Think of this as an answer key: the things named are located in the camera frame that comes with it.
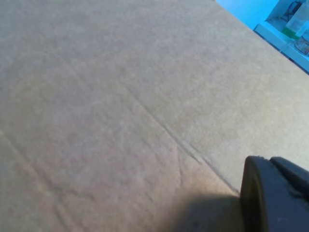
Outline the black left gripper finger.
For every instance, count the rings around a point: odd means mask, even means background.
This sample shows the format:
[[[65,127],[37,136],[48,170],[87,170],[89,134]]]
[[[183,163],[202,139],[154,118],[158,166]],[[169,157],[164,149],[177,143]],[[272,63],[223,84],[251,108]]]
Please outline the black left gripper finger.
[[[309,172],[282,157],[248,156],[240,204],[247,232],[307,232]]]

